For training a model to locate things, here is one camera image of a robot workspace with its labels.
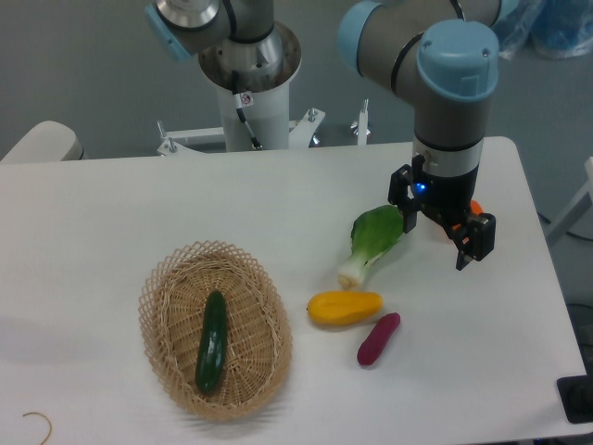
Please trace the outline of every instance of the light blue cap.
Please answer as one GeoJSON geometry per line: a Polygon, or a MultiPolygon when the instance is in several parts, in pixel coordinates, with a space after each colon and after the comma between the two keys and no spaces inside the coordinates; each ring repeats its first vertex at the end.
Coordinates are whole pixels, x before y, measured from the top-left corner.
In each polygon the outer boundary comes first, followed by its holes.
{"type": "Polygon", "coordinates": [[[346,13],[337,30],[337,52],[344,63],[359,72],[359,41],[367,19],[381,3],[366,0],[357,3],[346,13]]]}
{"type": "Polygon", "coordinates": [[[416,63],[426,84],[443,97],[482,100],[497,86],[498,38],[476,21],[441,21],[424,33],[416,63]]]}
{"type": "Polygon", "coordinates": [[[517,8],[518,5],[519,0],[500,0],[500,10],[498,12],[497,21],[494,22],[494,25],[496,25],[499,21],[507,17],[512,11],[514,11],[517,8]]]}
{"type": "Polygon", "coordinates": [[[145,13],[150,28],[173,59],[182,61],[192,58],[192,55],[179,43],[153,6],[147,6],[145,13]]]}

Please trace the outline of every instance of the purple vegetable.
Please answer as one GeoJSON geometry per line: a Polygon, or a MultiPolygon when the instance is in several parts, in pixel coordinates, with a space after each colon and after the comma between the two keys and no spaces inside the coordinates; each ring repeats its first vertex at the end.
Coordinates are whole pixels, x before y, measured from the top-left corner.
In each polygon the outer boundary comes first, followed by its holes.
{"type": "Polygon", "coordinates": [[[360,345],[357,359],[361,366],[370,366],[381,356],[389,338],[399,326],[400,320],[397,312],[381,317],[367,339],[360,345]]]}

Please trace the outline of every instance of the green cucumber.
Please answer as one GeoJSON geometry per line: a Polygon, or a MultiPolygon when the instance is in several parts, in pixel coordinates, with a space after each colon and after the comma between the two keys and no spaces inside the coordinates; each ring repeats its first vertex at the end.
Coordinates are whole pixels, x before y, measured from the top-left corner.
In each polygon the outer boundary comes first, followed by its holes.
{"type": "Polygon", "coordinates": [[[227,345],[226,303],[219,290],[208,296],[202,337],[197,350],[196,386],[209,394],[219,384],[227,345]]]}

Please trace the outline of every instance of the wire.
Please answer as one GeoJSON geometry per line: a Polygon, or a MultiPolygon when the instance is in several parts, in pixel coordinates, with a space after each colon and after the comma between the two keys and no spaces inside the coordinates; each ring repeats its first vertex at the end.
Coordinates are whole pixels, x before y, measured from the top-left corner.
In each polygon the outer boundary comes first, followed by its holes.
{"type": "MultiPolygon", "coordinates": [[[[231,88],[232,91],[231,93],[235,96],[238,97],[240,95],[239,93],[239,73],[238,71],[231,71],[231,88]]],[[[249,122],[247,122],[247,118],[245,117],[245,113],[243,112],[243,104],[241,104],[241,99],[240,97],[236,99],[237,100],[237,116],[239,117],[239,120],[245,125],[245,128],[247,129],[247,132],[249,133],[249,139],[251,139],[251,146],[253,147],[254,150],[261,150],[263,148],[263,145],[261,144],[261,142],[258,140],[258,138],[255,136],[255,134],[253,133],[253,129],[251,128],[251,125],[249,125],[249,122]]]]}
{"type": "Polygon", "coordinates": [[[593,306],[590,306],[588,304],[583,304],[583,303],[566,303],[566,306],[568,306],[568,307],[593,309],[593,306]]]}
{"type": "MultiPolygon", "coordinates": [[[[546,218],[544,215],[542,215],[541,213],[537,213],[537,216],[539,217],[539,219],[541,219],[541,221],[543,221],[546,224],[550,224],[551,220],[549,218],[546,218]]],[[[589,238],[587,236],[582,236],[579,234],[576,234],[574,232],[566,232],[566,234],[571,237],[571,238],[575,238],[575,239],[580,239],[581,241],[587,241],[588,243],[593,243],[593,238],[589,238]]]]}

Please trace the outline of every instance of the yellow vegetable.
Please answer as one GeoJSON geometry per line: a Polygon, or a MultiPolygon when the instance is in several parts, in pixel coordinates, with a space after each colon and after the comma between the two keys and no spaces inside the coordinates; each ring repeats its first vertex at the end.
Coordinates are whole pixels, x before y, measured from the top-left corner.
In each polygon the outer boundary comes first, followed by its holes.
{"type": "Polygon", "coordinates": [[[345,326],[370,317],[382,306],[383,299],[374,292],[334,290],[310,299],[307,311],[316,323],[345,326]]]}

